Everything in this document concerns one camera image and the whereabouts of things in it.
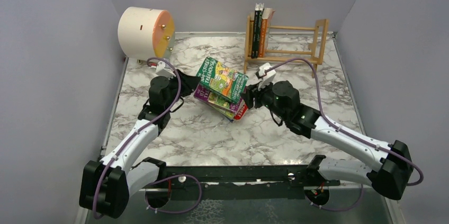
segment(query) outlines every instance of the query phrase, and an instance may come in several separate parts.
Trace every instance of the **black book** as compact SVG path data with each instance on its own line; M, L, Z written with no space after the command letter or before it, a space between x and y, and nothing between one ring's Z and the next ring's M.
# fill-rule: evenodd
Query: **black book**
M253 47L251 50L251 58L259 57L259 42L261 40L262 13L264 4L257 3L254 9L254 25L253 25Z

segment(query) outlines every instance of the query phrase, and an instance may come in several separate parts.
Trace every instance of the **wooden frame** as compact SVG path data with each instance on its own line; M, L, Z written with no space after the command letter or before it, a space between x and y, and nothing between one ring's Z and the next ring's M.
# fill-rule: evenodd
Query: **wooden frame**
M321 32L321 45L319 54L316 57L316 49L317 49L317 43L318 43L318 34L319 34L319 28L322 27ZM265 54L267 53L291 53L294 55L310 55L310 58L308 59L314 66L315 70L317 70L318 65L322 64L323 56L324 56L324 50L326 45L326 35L329 27L329 20L328 19L321 19L317 20L315 23L315 27L295 27L295 26L276 26L272 25L270 26L271 29L281 29L281 30L294 30L294 31L312 31L313 32L313 41L309 44L309 50L310 51L289 51L289 50L273 50L273 49L267 49L265 50ZM249 62L253 61L273 61L273 62L283 62L288 59L291 59L291 57L258 57L258 58L251 58L251 50L252 50L252 39L253 39L253 28L251 27L251 21L249 16L246 20L246 38L245 38L245 62L243 65L243 73L246 74L246 69L248 67Z

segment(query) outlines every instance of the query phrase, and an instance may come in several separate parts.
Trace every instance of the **marble surface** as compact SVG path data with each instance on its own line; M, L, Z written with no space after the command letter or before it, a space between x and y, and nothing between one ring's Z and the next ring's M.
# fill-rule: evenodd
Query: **marble surface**
M211 56L228 67L243 71L244 36L188 37L176 40L172 64L195 75L203 59ZM270 49L306 50L311 37L275 35ZM248 84L257 82L259 65L250 64ZM275 82L289 80L300 91L301 101L318 108L315 80L306 64L287 64L277 70ZM130 132L148 98L154 69L129 60L116 109L106 154ZM324 112L337 122L360 131L353 102L345 81L334 42L326 40L324 63L318 66ZM285 126L278 127L265 108L249 110L233 123L192 96L172 114L166 129L143 151L145 157L168 165L278 165L308 164L316 154L335 159L354 159L325 143L297 136Z

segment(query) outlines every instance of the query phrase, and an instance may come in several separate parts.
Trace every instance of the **orange book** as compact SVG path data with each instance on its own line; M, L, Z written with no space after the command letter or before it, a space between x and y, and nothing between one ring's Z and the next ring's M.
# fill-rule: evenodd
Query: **orange book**
M266 8L262 14L261 40L259 42L259 57L265 56L265 50L268 47L268 33L270 31L271 19L273 18L274 9Z

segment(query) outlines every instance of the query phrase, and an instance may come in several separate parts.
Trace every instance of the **cylindrical object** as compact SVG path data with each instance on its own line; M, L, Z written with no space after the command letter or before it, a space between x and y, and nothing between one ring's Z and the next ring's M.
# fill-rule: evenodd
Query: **cylindrical object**
M139 60L165 57L173 47L175 24L170 12L152 8L129 7L123 12L117 35L125 55Z

